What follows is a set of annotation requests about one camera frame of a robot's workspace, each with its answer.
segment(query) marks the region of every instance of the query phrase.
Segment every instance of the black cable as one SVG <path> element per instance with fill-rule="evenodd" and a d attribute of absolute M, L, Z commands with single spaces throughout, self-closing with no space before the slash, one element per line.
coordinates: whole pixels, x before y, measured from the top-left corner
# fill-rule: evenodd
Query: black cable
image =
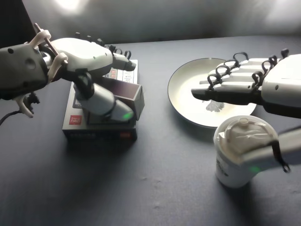
<path fill-rule="evenodd" d="M 0 126 L 5 121 L 5 119 L 7 119 L 9 116 L 19 114 L 19 113 L 22 113 L 22 112 L 21 111 L 15 111 L 15 112 L 11 112 L 11 113 L 8 113 L 7 115 L 5 115 L 2 119 L 0 119 Z"/>

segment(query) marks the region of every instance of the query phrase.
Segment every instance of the box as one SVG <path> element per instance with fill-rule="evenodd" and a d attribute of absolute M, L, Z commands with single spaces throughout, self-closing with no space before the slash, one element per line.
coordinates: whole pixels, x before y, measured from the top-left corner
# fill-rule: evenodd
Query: box
<path fill-rule="evenodd" d="M 137 64 L 133 72 L 111 69 L 107 75 L 99 77 L 94 74 L 92 78 L 93 82 L 110 90 L 131 107 L 136 117 L 127 122 L 103 121 L 100 116 L 82 109 L 71 83 L 63 122 L 63 132 L 68 139 L 137 139 L 137 120 L 144 108 L 144 96 L 142 86 L 137 84 L 138 61 L 132 61 Z"/>

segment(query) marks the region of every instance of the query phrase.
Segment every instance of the background wall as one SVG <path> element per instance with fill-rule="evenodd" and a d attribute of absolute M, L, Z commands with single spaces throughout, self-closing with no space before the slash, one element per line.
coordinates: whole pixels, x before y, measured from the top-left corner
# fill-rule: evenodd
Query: background wall
<path fill-rule="evenodd" d="M 301 34 L 301 0 L 23 0 L 53 38 L 106 43 Z"/>

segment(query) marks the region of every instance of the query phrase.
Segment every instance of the white plate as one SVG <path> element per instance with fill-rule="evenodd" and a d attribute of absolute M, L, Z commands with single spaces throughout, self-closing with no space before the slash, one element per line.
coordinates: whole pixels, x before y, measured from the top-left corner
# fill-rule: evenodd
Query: white plate
<path fill-rule="evenodd" d="M 231 105 L 215 101 L 202 101 L 193 97 L 191 89 L 197 88 L 201 80 L 222 59 L 203 58 L 190 61 L 176 70 L 168 83 L 168 98 L 175 110 L 185 119 L 201 126 L 218 127 L 226 119 L 237 115 L 250 115 L 256 104 Z"/>

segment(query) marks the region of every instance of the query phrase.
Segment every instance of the gray tabletop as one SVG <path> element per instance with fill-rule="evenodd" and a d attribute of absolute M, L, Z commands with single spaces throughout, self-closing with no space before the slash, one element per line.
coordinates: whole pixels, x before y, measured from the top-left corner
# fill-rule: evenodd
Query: gray tabletop
<path fill-rule="evenodd" d="M 134 144 L 68 144 L 62 132 L 70 83 L 38 91 L 35 117 L 16 115 L 0 127 L 1 226 L 282 226 L 301 223 L 301 167 L 257 175 L 239 190 L 214 176 L 213 129 L 189 124 L 174 111 L 167 84 L 182 64 L 301 53 L 301 38 L 233 37 L 120 44 L 139 60 L 146 106 Z M 17 109 L 0 101 L 0 116 Z M 253 115 L 277 131 L 301 120 Z"/>

